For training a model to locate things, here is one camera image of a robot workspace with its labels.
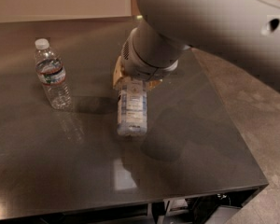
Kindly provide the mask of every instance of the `screw hole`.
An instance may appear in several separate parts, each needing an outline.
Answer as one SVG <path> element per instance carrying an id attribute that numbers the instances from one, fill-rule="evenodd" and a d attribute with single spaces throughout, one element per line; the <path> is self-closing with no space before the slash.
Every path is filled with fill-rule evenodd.
<path id="1" fill-rule="evenodd" d="M 272 34 L 275 30 L 277 30 L 277 28 L 280 25 L 280 20 L 279 19 L 273 19 L 271 21 L 269 21 L 268 23 L 266 23 L 264 25 L 264 27 L 261 30 L 261 33 L 263 35 L 270 35 Z"/>

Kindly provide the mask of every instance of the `plastic water bottle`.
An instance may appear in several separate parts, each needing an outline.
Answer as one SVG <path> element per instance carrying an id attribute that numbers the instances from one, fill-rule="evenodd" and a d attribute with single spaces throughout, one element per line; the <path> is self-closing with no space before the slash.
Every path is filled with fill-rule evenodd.
<path id="1" fill-rule="evenodd" d="M 72 99 L 60 56 L 49 46 L 47 39 L 36 40 L 35 46 L 35 69 L 51 106 L 70 111 Z"/>
<path id="2" fill-rule="evenodd" d="M 147 85 L 124 78 L 119 91 L 118 134 L 140 136 L 147 133 Z"/>

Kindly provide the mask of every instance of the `white bottle cap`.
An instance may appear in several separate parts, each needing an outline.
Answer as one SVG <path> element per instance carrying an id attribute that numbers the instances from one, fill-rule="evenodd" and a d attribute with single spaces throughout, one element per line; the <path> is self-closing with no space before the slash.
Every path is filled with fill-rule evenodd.
<path id="1" fill-rule="evenodd" d="M 49 48 L 49 42 L 47 39 L 38 39 L 35 42 L 35 47 L 37 49 L 48 49 Z"/>

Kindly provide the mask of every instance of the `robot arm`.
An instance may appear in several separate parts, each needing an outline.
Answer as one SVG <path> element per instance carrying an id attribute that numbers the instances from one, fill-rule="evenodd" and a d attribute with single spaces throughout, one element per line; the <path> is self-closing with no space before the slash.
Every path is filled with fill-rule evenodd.
<path id="1" fill-rule="evenodd" d="M 280 0 L 137 0 L 144 17 L 121 52 L 125 74 L 156 80 L 183 50 L 205 50 L 280 91 Z"/>

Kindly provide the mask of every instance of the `floor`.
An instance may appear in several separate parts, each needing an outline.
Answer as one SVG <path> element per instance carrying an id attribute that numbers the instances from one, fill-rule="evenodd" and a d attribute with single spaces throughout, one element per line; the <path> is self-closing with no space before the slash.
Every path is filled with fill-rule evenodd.
<path id="1" fill-rule="evenodd" d="M 227 224 L 280 224 L 280 93 L 218 57 L 194 54 L 270 183 Z"/>

